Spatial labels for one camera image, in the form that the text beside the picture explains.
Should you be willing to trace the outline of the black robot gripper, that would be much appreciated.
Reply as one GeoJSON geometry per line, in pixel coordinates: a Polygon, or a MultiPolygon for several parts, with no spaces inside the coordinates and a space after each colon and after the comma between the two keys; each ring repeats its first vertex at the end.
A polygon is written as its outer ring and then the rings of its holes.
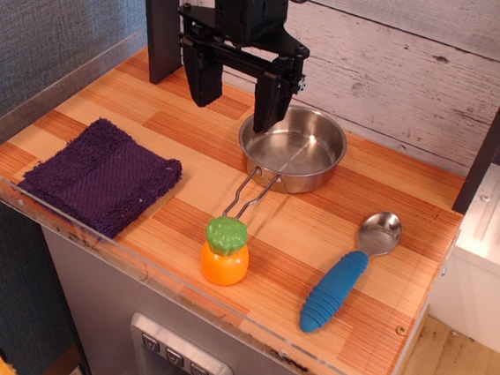
{"type": "Polygon", "coordinates": [[[310,50],[288,34],[288,6],[309,0],[214,0],[214,7],[183,4],[183,63],[192,100],[204,107],[222,95],[223,67],[257,78],[253,131],[282,121],[292,94],[305,88],[303,62],[310,50]],[[274,53],[283,71],[243,51],[274,53]]]}

